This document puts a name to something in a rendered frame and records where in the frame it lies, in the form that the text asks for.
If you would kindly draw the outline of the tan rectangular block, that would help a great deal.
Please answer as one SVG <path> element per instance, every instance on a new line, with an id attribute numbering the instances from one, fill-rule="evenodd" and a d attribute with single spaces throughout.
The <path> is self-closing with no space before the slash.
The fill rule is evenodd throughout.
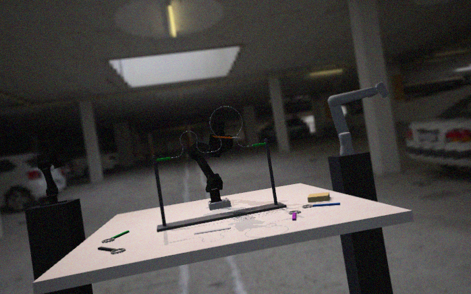
<path id="1" fill-rule="evenodd" d="M 317 193 L 317 194 L 309 194 L 307 199 L 308 199 L 308 202 L 328 201 L 330 199 L 330 193 L 324 192 L 324 193 Z"/>

